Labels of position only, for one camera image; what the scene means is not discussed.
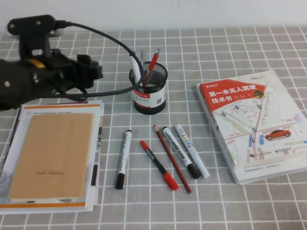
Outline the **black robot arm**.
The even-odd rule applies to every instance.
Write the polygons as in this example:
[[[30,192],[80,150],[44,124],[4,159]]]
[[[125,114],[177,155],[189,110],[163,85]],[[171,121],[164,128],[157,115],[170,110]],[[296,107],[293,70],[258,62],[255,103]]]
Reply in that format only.
[[[51,56],[37,55],[18,61],[0,61],[0,108],[10,110],[29,101],[61,95],[77,88],[83,93],[102,78],[102,66],[89,55],[70,59],[59,49]]]

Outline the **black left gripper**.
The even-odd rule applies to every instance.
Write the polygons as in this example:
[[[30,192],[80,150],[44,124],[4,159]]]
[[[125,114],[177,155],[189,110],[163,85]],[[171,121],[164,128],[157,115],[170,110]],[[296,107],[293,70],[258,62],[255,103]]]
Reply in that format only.
[[[36,68],[33,82],[43,94],[66,94],[73,88],[86,93],[94,81],[103,78],[102,66],[89,55],[71,59],[59,49],[52,49],[51,56],[37,55],[30,59]]]

